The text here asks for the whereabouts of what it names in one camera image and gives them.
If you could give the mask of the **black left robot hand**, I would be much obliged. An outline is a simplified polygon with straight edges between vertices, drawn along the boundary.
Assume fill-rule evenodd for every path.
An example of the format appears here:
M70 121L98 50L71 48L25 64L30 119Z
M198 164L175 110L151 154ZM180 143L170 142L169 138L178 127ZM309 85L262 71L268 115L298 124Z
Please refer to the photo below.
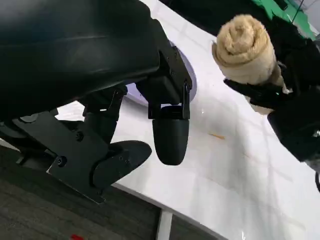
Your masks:
M152 154L112 142L128 84L147 100L154 151L185 157L193 83L176 46L139 0L3 0L0 137L18 164L100 204L102 192Z

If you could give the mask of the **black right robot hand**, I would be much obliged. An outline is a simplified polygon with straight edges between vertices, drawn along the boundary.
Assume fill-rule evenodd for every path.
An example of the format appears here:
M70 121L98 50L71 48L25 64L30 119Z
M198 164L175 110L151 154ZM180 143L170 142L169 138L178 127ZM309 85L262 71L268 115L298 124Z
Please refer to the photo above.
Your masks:
M271 109L267 119L281 144L299 161L320 162L320 42L304 37L291 22L275 16L267 30L275 47L285 86L224 83L250 97L250 103Z

